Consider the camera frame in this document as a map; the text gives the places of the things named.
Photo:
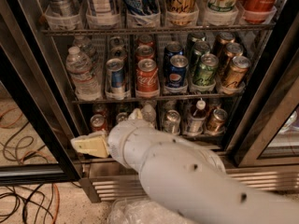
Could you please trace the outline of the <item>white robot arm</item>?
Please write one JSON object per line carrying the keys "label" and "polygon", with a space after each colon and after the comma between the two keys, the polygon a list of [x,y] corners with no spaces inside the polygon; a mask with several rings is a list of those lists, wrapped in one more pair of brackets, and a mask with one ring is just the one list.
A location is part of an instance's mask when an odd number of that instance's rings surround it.
{"label": "white robot arm", "polygon": [[156,130],[137,109],[110,132],[71,144],[81,153],[110,154],[138,173],[153,201],[200,224],[299,224],[298,203],[232,179],[215,152]]}

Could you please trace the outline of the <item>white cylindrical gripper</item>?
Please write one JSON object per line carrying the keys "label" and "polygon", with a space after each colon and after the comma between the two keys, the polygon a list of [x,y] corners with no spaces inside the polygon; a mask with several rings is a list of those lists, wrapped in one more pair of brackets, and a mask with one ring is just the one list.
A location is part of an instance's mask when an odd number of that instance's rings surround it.
{"label": "white cylindrical gripper", "polygon": [[[135,108],[128,119],[143,119],[141,110]],[[131,123],[122,121],[110,131],[108,137],[105,131],[97,131],[73,138],[71,145],[76,152],[97,158],[107,158],[110,153],[115,161],[127,166],[128,163],[124,158],[124,145],[130,133]]]}

